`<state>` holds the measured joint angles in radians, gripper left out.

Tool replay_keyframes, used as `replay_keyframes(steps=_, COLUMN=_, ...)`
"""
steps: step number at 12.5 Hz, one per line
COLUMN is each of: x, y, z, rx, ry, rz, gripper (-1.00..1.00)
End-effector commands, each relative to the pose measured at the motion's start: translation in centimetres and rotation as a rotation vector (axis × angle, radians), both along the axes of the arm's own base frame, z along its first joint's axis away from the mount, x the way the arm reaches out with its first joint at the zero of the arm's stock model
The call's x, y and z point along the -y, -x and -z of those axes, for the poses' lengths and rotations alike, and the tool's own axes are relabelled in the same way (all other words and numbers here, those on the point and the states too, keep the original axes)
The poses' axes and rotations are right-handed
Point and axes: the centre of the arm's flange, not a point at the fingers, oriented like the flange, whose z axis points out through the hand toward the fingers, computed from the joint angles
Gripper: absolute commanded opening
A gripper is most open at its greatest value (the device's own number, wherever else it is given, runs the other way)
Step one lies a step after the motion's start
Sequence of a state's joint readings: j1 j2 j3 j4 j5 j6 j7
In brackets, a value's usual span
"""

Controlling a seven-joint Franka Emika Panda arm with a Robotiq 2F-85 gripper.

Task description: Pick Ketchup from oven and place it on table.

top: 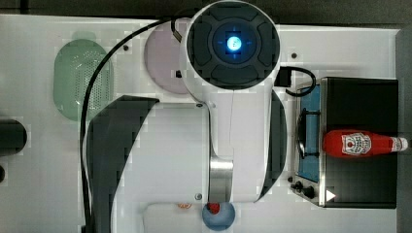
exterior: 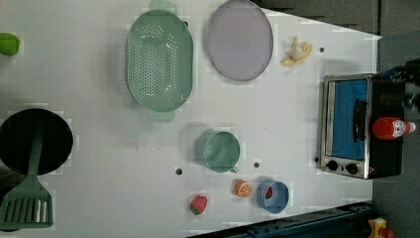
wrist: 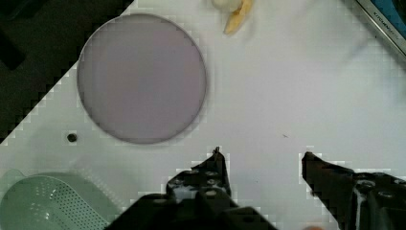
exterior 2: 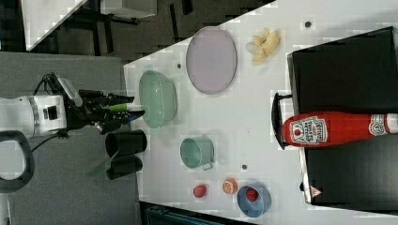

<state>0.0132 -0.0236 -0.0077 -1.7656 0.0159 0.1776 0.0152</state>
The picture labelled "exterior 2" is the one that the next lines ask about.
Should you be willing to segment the green tipped gripper finger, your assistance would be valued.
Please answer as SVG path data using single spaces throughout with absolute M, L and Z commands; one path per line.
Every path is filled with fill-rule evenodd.
M 110 110 L 111 112 L 135 112 L 141 111 L 142 106 L 136 105 L 134 103 L 120 103 L 112 106 L 106 106 L 106 109 Z

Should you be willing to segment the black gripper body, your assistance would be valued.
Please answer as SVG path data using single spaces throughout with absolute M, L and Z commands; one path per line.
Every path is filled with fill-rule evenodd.
M 124 123 L 121 113 L 111 112 L 109 109 L 110 106 L 125 103 L 124 96 L 92 90 L 80 90 L 78 94 L 83 101 L 80 107 L 70 97 L 65 96 L 67 131 L 93 126 L 103 135 L 119 129 Z

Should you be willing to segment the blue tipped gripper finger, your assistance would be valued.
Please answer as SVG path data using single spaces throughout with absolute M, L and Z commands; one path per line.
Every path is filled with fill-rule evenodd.
M 121 121 L 123 123 L 130 123 L 131 121 L 134 121 L 134 120 L 140 118 L 144 114 L 145 114 L 145 111 L 143 111 L 143 110 L 134 111 L 134 112 L 123 112 L 122 113 L 122 117 L 121 117 Z

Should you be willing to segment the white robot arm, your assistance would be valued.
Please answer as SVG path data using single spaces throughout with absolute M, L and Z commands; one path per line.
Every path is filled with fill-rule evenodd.
M 145 110 L 135 107 L 134 97 L 80 90 L 81 106 L 67 95 L 1 98 L 1 130 L 20 131 L 27 139 L 55 135 L 92 126 L 101 135 L 140 118 Z

